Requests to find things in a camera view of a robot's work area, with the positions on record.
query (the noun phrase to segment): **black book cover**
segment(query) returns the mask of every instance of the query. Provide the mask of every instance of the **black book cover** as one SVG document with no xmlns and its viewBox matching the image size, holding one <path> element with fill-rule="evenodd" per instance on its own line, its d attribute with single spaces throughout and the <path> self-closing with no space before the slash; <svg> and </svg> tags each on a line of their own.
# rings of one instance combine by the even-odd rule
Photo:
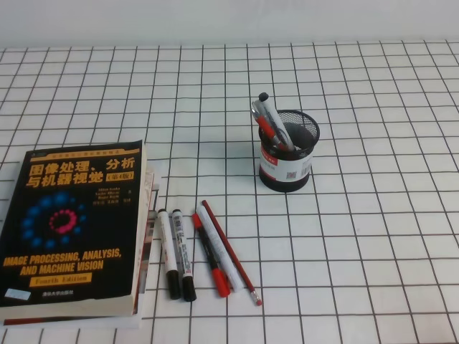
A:
<svg viewBox="0 0 459 344">
<path fill-rule="evenodd" d="M 131 294 L 142 142 L 27 152 L 0 236 L 0 307 Z"/>
</svg>

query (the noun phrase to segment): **black mesh pen holder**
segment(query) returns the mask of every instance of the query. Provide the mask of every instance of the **black mesh pen holder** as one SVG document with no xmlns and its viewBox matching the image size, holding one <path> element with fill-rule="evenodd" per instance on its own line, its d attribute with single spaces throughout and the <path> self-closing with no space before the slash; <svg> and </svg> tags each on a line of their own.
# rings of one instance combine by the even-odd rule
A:
<svg viewBox="0 0 459 344">
<path fill-rule="evenodd" d="M 317 122 L 297 110 L 280 110 L 279 116 L 296 147 L 286 152 L 273 145 L 261 128 L 260 179 L 270 189 L 293 192 L 305 186 L 311 171 L 312 152 L 321 135 Z"/>
</svg>

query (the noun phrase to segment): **textbook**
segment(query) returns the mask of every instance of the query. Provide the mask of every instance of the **textbook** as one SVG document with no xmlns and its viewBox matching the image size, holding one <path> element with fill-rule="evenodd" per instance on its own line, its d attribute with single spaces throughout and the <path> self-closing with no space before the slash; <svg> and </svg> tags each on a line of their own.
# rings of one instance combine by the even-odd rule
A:
<svg viewBox="0 0 459 344">
<path fill-rule="evenodd" d="M 145 183 L 142 141 L 27 152 L 0 236 L 0 320 L 132 315 Z"/>
</svg>

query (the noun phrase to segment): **pen clip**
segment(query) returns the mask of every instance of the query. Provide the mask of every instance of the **pen clip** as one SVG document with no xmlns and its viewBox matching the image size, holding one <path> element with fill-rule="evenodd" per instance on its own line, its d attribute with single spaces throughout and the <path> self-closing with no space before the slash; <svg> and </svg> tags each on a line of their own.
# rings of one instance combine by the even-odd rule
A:
<svg viewBox="0 0 459 344">
<path fill-rule="evenodd" d="M 254 119 L 258 122 L 258 118 L 260 118 L 260 113 L 256 111 L 253 102 L 252 102 L 252 106 L 250 106 L 250 112 L 252 113 L 252 116 L 254 117 Z"/>
</svg>

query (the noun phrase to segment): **pencil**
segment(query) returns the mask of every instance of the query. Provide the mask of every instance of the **pencil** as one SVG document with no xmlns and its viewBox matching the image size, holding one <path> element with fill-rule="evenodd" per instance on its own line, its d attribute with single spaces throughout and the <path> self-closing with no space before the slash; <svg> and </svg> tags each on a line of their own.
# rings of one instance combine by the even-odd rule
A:
<svg viewBox="0 0 459 344">
<path fill-rule="evenodd" d="M 252 296 L 252 299 L 255 301 L 257 306 L 261 306 L 262 305 L 261 297 L 258 295 L 257 291 L 253 287 L 253 284 L 251 283 L 250 278 L 245 273 L 245 270 L 242 267 L 241 262 L 237 258 L 236 254 L 235 254 L 235 251 L 232 249 L 231 244 L 228 242 L 228 239 L 224 235 L 224 232 L 222 231 L 222 228 L 220 227 L 217 219 L 215 218 L 214 213 L 210 209 L 210 205 L 205 200 L 202 202 L 202 205 L 207 210 L 207 213 L 209 214 L 210 219 L 212 220 L 212 223 L 214 224 L 215 229 L 217 230 L 217 233 L 220 236 L 220 239 L 222 240 L 225 249 L 227 249 L 229 256 L 231 257 L 232 261 L 236 265 L 237 271 L 240 273 L 242 279 L 245 282 L 245 285 L 247 285 L 247 288 L 249 288 L 250 295 Z"/>
</svg>

